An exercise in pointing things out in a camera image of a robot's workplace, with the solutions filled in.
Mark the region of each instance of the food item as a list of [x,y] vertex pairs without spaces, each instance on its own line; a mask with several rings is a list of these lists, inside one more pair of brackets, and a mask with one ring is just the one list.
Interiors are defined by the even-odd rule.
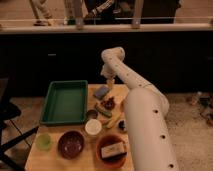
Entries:
[[118,127],[119,127],[123,132],[127,132],[125,120],[121,120],[121,121],[118,123]]
[[112,128],[115,123],[118,121],[118,119],[120,118],[121,113],[116,113],[112,116],[112,118],[109,120],[108,124],[106,125],[107,128]]
[[103,108],[101,108],[100,105],[98,105],[97,103],[95,104],[95,109],[102,115],[110,118],[112,117],[112,113],[109,110],[104,110]]
[[112,110],[115,108],[114,97],[110,97],[108,100],[103,100],[101,105],[105,107],[107,110]]
[[126,149],[124,147],[124,142],[114,143],[101,148],[101,157],[103,159],[114,157],[116,155],[125,154]]

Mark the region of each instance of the green plastic tray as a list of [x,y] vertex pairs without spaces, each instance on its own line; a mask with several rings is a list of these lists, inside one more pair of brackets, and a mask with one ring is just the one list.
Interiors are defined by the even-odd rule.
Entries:
[[87,93],[86,80],[51,82],[40,123],[44,125],[84,123],[87,111]]

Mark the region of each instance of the bottle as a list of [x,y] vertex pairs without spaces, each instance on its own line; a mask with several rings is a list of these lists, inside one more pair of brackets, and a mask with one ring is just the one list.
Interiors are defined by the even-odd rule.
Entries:
[[196,105],[198,103],[198,101],[200,100],[200,97],[202,95],[202,92],[198,91],[197,94],[193,95],[189,100],[189,104],[190,105]]

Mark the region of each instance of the floor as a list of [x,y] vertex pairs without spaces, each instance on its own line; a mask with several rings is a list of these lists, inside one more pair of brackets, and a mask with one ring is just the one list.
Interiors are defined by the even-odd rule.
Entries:
[[[195,93],[166,94],[170,102],[170,110],[166,117],[167,126],[172,139],[172,144],[177,156],[181,171],[212,171],[213,170],[213,134],[212,127],[206,123],[200,113],[203,107],[200,104],[189,105],[186,101]],[[44,104],[44,98],[13,98],[12,102],[19,106],[22,115],[13,119],[16,126],[25,132],[39,124],[39,118]],[[4,130],[4,142],[19,135],[10,121]],[[27,139],[32,144],[35,135]],[[26,142],[21,142],[13,149],[8,150],[8,155],[14,161],[24,166],[30,148]],[[0,170],[10,169],[0,163]]]
[[[181,8],[176,10],[175,23],[203,23],[213,18],[212,0],[180,0]],[[65,7],[63,0],[47,0],[50,10],[58,25],[63,24]],[[83,4],[83,15],[88,13]],[[2,26],[32,26],[35,23],[30,0],[0,0],[0,23]]]

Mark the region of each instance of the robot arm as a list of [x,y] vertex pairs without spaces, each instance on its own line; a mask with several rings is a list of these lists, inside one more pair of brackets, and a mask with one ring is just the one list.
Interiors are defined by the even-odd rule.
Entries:
[[166,97],[149,81],[126,66],[120,47],[102,52],[101,74],[116,75],[130,89],[124,112],[135,171],[178,171],[176,156],[163,116],[169,109]]

